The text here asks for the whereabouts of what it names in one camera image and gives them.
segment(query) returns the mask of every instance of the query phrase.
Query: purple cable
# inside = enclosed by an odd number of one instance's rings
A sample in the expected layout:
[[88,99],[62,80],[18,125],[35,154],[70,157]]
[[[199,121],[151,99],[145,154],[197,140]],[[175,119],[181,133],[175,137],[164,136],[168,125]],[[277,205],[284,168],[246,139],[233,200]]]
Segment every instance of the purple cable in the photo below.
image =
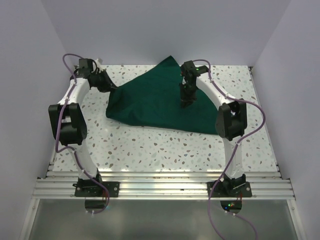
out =
[[[217,181],[215,181],[215,183],[214,183],[214,185],[213,185],[213,187],[212,187],[212,190],[210,191],[210,194],[209,194],[207,211],[208,211],[208,216],[209,216],[210,223],[211,223],[212,227],[214,228],[215,232],[220,236],[220,238],[222,238],[223,240],[225,240],[225,238],[222,236],[222,234],[218,231],[217,227],[215,226],[215,224],[214,224],[214,222],[213,222],[213,220],[212,220],[211,214],[210,214],[210,212],[211,212],[211,211],[210,211],[210,200],[211,200],[211,197],[212,197],[212,193],[214,192],[214,189],[215,189],[215,187],[217,186],[218,182],[221,180],[221,178],[223,177],[223,175],[226,173],[228,167],[230,166],[231,161],[233,160],[233,158],[234,158],[234,156],[235,156],[235,154],[236,154],[236,151],[237,151],[237,149],[238,149],[238,144],[239,144],[242,140],[244,140],[245,138],[251,136],[252,134],[254,134],[254,133],[256,133],[256,132],[258,132],[258,131],[264,126],[264,124],[265,124],[265,122],[266,122],[266,114],[265,114],[265,112],[263,111],[263,109],[262,109],[259,105],[255,104],[255,103],[252,102],[252,101],[247,101],[247,100],[243,100],[243,99],[236,99],[236,98],[229,97],[228,95],[226,95],[226,94],[217,86],[217,84],[215,83],[215,81],[212,80],[212,77],[211,77],[211,64],[210,64],[210,62],[207,61],[207,60],[205,60],[205,59],[197,59],[197,60],[194,60],[194,62],[199,62],[199,61],[206,62],[206,63],[208,64],[208,68],[209,68],[209,71],[208,71],[209,79],[210,79],[211,83],[213,84],[213,86],[221,93],[222,96],[224,96],[225,98],[227,98],[227,99],[229,99],[229,100],[232,100],[232,101],[238,101],[238,102],[242,102],[242,103],[246,103],[246,104],[253,105],[253,106],[255,106],[256,108],[258,108],[258,109],[260,110],[261,114],[262,114],[262,123],[261,123],[261,125],[260,125],[257,129],[253,130],[252,132],[250,132],[250,133],[248,133],[247,135],[244,135],[243,137],[241,137],[241,138],[236,142],[236,145],[235,145],[235,147],[234,147],[234,149],[233,149],[233,152],[232,152],[232,155],[231,155],[231,157],[230,157],[230,160],[228,161],[228,163],[227,163],[227,165],[225,166],[225,169],[222,171],[221,175],[218,177]],[[254,231],[254,234],[255,234],[255,240],[257,240],[257,239],[258,239],[258,231],[257,231],[257,229],[255,228],[255,226],[253,225],[253,223],[250,222],[249,220],[245,219],[243,216],[240,216],[240,215],[238,215],[238,214],[236,214],[235,216],[236,216],[237,218],[239,218],[239,219],[242,219],[242,220],[246,221],[246,222],[252,227],[252,229],[253,229],[253,231]]]
[[58,119],[58,126],[57,126],[57,130],[56,130],[56,136],[55,136],[55,151],[57,153],[61,153],[63,150],[66,150],[66,149],[71,149],[73,151],[73,154],[74,154],[74,158],[75,158],[75,161],[76,161],[76,164],[79,166],[79,168],[81,169],[81,171],[83,171],[83,173],[92,181],[94,182],[95,184],[97,184],[98,186],[100,186],[105,194],[107,195],[107,199],[106,199],[106,203],[104,205],[104,207],[98,211],[92,211],[93,214],[98,214],[98,213],[101,213],[103,210],[105,210],[109,204],[109,200],[110,200],[110,197],[109,197],[109,191],[108,189],[103,186],[100,182],[96,181],[92,176],[90,176],[90,174],[82,167],[80,161],[79,161],[79,158],[78,158],[78,155],[77,155],[77,152],[76,150],[71,147],[71,146],[65,146],[61,149],[59,149],[59,138],[60,138],[60,132],[61,132],[61,123],[62,123],[62,117],[63,117],[63,114],[64,114],[64,111],[67,107],[67,104],[68,104],[68,99],[70,98],[70,95],[72,93],[72,91],[74,90],[76,84],[77,84],[77,78],[76,78],[76,75],[75,73],[71,70],[71,68],[67,65],[66,63],[66,56],[75,56],[75,57],[78,57],[80,59],[83,59],[83,57],[79,56],[79,55],[76,55],[76,54],[73,54],[73,53],[66,53],[65,55],[63,55],[62,57],[62,61],[63,61],[63,64],[65,65],[65,67],[68,69],[68,71],[72,74],[73,76],[73,79],[74,79],[74,84],[72,85],[72,87],[70,88],[70,91],[66,94],[66,98],[65,98],[65,102],[61,108],[61,111],[60,111],[60,114],[59,114],[59,119]]

